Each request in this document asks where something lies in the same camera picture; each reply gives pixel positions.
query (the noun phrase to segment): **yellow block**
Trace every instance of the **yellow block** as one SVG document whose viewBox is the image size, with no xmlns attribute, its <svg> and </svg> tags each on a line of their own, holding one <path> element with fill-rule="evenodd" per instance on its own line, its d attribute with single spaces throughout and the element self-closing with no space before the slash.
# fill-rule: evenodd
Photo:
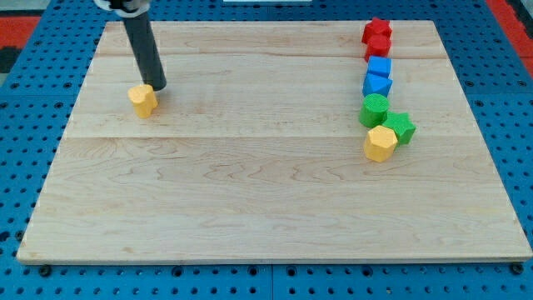
<svg viewBox="0 0 533 300">
<path fill-rule="evenodd" d="M 366 134 L 363 150 L 366 158 L 381 163 L 392 156 L 397 144 L 394 130 L 378 125 Z"/>
<path fill-rule="evenodd" d="M 149 84 L 132 87 L 127 91 L 127 96 L 132 102 L 135 113 L 140 118 L 148 118 L 152 110 L 157 107 L 156 94 Z"/>
</svg>

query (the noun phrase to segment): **blue pegboard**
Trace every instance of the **blue pegboard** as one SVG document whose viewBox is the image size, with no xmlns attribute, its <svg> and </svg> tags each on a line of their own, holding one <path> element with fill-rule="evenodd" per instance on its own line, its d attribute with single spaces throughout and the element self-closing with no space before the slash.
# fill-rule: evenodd
<svg viewBox="0 0 533 300">
<path fill-rule="evenodd" d="M 153 20 L 427 19 L 436 23 L 533 243 L 533 81 L 483 1 L 314 0 L 222 6 L 153 0 Z M 52 0 L 0 88 L 0 298 L 533 298 L 533 263 L 371 266 L 27 267 L 15 259 L 106 21 L 92 0 Z"/>
</svg>

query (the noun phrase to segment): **wood grain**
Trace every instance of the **wood grain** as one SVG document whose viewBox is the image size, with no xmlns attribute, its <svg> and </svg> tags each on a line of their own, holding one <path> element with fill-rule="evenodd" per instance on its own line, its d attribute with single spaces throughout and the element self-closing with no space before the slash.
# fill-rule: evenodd
<svg viewBox="0 0 533 300">
<path fill-rule="evenodd" d="M 532 256 L 432 22 L 393 22 L 391 108 L 365 159 L 364 22 L 155 22 L 148 119 L 106 26 L 17 253 L 27 264 L 455 263 Z"/>
</svg>

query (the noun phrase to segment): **toy block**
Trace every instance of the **toy block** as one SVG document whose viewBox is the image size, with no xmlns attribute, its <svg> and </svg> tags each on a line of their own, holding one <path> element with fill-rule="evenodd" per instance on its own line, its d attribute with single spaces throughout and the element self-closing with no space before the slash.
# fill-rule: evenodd
<svg viewBox="0 0 533 300">
<path fill-rule="evenodd" d="M 398 139 L 398 145 L 408 144 L 416 130 L 416 126 L 409 120 L 407 112 L 387 112 L 382 126 L 394 131 Z"/>
<path fill-rule="evenodd" d="M 373 93 L 378 93 L 384 97 L 389 95 L 391 90 L 392 80 L 387 77 L 367 73 L 365 81 L 363 82 L 363 96 L 368 96 Z"/>
<path fill-rule="evenodd" d="M 390 38 L 392 35 L 390 21 L 381 20 L 378 17 L 373 17 L 372 21 L 370 21 L 365 26 L 365 30 L 363 31 L 363 37 L 361 39 L 361 42 L 368 43 L 368 40 L 375 35 L 382 35 L 382 36 Z"/>
<path fill-rule="evenodd" d="M 127 91 L 127 96 L 132 102 L 135 113 L 140 118 L 148 118 L 152 110 L 157 107 L 156 94 L 149 84 L 132 87 Z"/>
<path fill-rule="evenodd" d="M 391 50 L 392 42 L 390 38 L 382 35 L 374 35 L 368 39 L 368 47 L 366 47 L 365 61 L 368 62 L 370 56 L 386 57 Z"/>
<path fill-rule="evenodd" d="M 359 122 L 369 128 L 380 125 L 385 120 L 388 109 L 389 100 L 385 96 L 370 94 L 363 101 L 361 111 L 359 112 Z"/>
<path fill-rule="evenodd" d="M 370 56 L 368 59 L 368 69 L 366 73 L 374 74 L 384 78 L 391 75 L 392 60 L 387 57 Z"/>
<path fill-rule="evenodd" d="M 368 159 L 381 163 L 389 159 L 398 144 L 394 131 L 383 126 L 376 126 L 366 134 L 363 151 Z"/>
</svg>

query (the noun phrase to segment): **red object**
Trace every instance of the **red object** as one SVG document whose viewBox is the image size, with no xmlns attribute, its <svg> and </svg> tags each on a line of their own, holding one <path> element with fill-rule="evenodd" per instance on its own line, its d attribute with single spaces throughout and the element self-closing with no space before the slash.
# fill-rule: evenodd
<svg viewBox="0 0 533 300">
<path fill-rule="evenodd" d="M 533 77 L 533 40 L 527 36 L 526 28 L 516 17 L 514 8 L 506 0 L 487 0 L 486 3 Z"/>
<path fill-rule="evenodd" d="M 373 35 L 368 39 L 368 47 L 366 47 L 365 61 L 368 63 L 368 59 L 371 55 L 385 58 L 389 55 L 392 42 L 389 37 L 382 35 Z"/>
<path fill-rule="evenodd" d="M 375 35 L 382 35 L 390 38 L 392 35 L 392 29 L 389 23 L 390 21 L 373 17 L 372 21 L 365 26 L 361 42 L 368 44 L 368 40 Z"/>
<path fill-rule="evenodd" d="M 0 17 L 0 48 L 24 48 L 41 17 Z"/>
</svg>

